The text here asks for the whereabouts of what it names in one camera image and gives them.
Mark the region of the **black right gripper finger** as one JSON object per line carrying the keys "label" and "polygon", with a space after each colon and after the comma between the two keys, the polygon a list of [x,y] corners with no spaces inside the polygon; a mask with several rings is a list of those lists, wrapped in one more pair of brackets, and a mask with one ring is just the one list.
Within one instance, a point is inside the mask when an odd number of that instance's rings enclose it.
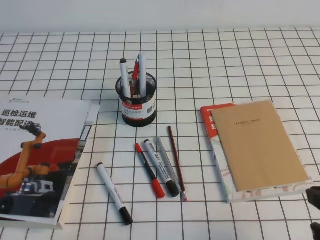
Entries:
{"label": "black right gripper finger", "polygon": [[312,186],[306,190],[308,202],[320,210],[320,187]]}

